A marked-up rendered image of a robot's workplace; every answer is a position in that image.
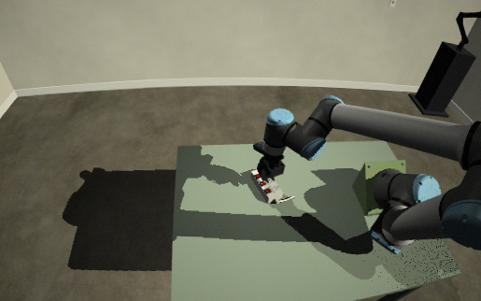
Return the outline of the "white power strip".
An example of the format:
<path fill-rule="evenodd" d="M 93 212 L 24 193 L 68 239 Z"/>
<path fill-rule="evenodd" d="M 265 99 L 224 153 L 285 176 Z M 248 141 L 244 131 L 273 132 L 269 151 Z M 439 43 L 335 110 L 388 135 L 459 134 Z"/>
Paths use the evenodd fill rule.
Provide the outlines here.
<path fill-rule="evenodd" d="M 257 188 L 261 192 L 267 204 L 274 201 L 276 203 L 281 201 L 278 199 L 282 198 L 283 192 L 281 191 L 281 189 L 279 188 L 279 186 L 276 184 L 275 181 L 272 181 L 271 179 L 269 179 L 269 183 L 263 182 L 257 170 L 251 171 L 250 177 L 256 184 Z"/>

